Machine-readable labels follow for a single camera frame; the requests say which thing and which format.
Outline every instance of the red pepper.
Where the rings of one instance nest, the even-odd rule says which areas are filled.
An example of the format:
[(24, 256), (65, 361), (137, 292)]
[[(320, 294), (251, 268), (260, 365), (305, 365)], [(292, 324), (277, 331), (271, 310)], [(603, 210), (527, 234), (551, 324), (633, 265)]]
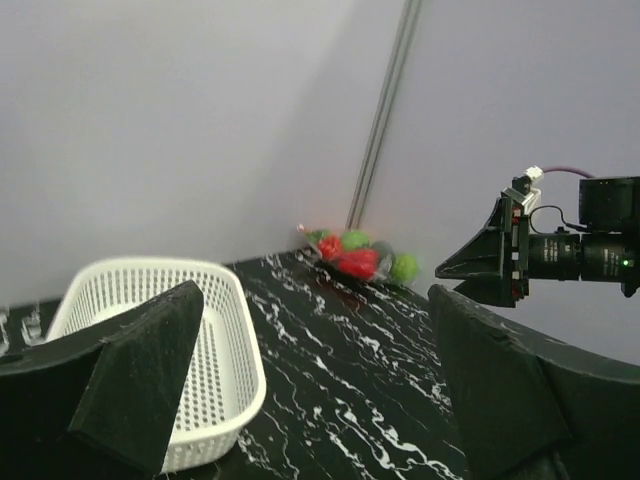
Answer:
[(340, 255), (340, 260), (353, 263), (373, 263), (374, 265), (380, 260), (380, 253), (370, 248), (362, 248), (360, 250), (352, 250)]
[(361, 280), (371, 280), (378, 267), (375, 262), (354, 262), (340, 257), (338, 270)]
[(342, 253), (342, 242), (337, 235), (329, 235), (318, 242), (324, 260), (335, 260)]

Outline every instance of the white plastic basket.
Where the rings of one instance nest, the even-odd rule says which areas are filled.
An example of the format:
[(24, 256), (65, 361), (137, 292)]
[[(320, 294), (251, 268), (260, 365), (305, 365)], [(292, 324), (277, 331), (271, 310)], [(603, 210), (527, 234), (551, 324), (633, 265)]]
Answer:
[(184, 259), (94, 263), (76, 275), (46, 337), (109, 319), (187, 280), (198, 284), (205, 306), (163, 473), (222, 457), (264, 402), (266, 379), (238, 277), (220, 265)]

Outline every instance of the gray wall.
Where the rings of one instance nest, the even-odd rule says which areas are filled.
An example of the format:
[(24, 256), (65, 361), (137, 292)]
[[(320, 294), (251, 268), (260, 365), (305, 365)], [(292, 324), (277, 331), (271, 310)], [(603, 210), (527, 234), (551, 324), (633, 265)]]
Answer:
[(0, 305), (343, 225), (402, 6), (1, 0)]
[[(531, 165), (640, 175), (640, 2), (434, 0), (392, 112), (363, 225), (437, 264), (482, 226)], [(543, 203), (576, 219), (578, 178), (548, 175)], [(552, 229), (549, 211), (537, 219)], [(535, 281), (506, 315), (640, 363), (640, 296), (616, 285)]]

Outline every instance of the metal rod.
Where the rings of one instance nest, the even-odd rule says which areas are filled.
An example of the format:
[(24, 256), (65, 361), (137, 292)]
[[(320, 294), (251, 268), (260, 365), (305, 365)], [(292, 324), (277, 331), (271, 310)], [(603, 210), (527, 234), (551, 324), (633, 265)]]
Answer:
[(389, 114), (398, 90), (400, 77), (411, 47), (411, 40), (416, 28), (420, 8), (423, 0), (406, 0), (402, 16), (398, 25), (398, 32), (393, 45), (391, 59), (387, 67), (378, 108), (371, 127), (371, 133), (367, 142), (365, 157), (362, 161), (360, 174), (353, 194), (347, 228), (358, 228), (362, 221), (367, 197), (373, 181), (373, 175), (380, 156), (380, 147), (384, 139), (389, 122)]

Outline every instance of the black marble table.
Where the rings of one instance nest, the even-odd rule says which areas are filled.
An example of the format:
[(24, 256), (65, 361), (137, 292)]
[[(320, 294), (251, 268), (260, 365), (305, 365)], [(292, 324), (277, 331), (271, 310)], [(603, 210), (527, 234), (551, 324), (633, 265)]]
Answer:
[[(224, 459), (169, 478), (468, 478), (423, 297), (344, 278), (305, 251), (230, 267), (267, 399)], [(41, 341), (58, 303), (0, 311), (0, 354)]]

